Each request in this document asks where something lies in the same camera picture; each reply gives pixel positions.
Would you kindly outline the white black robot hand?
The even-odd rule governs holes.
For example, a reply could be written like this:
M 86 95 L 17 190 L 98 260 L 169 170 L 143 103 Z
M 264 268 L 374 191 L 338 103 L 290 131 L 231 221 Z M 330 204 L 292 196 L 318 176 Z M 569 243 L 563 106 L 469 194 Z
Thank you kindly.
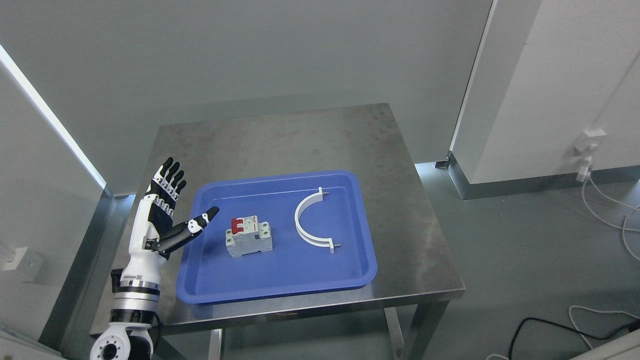
M 168 157 L 155 172 L 138 203 L 130 235 L 130 260 L 120 281 L 160 284 L 161 269 L 170 255 L 196 239 L 217 216 L 213 206 L 192 219 L 174 223 L 173 216 L 180 193 L 186 186 L 185 171 Z

